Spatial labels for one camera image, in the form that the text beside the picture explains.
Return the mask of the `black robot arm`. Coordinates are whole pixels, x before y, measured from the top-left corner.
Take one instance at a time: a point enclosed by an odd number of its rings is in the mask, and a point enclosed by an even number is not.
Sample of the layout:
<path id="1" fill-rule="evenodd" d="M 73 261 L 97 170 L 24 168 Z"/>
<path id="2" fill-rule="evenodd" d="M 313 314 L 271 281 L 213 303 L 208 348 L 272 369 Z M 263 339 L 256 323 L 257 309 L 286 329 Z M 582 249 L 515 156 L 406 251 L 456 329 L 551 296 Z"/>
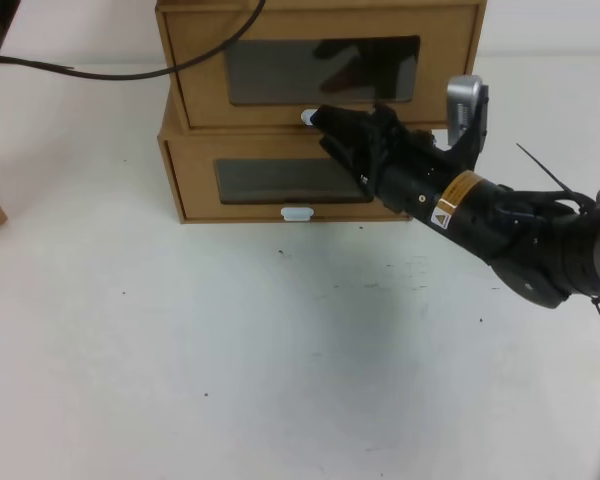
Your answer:
<path id="1" fill-rule="evenodd" d="M 481 177 L 480 113 L 448 150 L 381 103 L 371 112 L 322 106 L 310 123 L 365 195 L 479 258 L 527 301 L 555 309 L 579 294 L 600 303 L 600 193 L 517 191 Z"/>

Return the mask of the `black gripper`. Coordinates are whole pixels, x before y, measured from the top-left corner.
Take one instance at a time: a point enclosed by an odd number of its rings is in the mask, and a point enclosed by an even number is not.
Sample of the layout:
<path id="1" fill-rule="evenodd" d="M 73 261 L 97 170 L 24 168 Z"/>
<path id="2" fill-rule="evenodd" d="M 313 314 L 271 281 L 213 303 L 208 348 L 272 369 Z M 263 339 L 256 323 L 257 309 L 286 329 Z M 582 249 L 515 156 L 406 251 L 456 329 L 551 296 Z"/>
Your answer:
<path id="1" fill-rule="evenodd" d="M 373 112 L 322 105 L 310 115 L 322 149 L 394 213 L 423 222 L 445 189 L 473 168 L 473 128 L 447 150 L 429 130 L 411 130 L 388 107 Z M 364 145 L 362 148 L 343 145 Z"/>

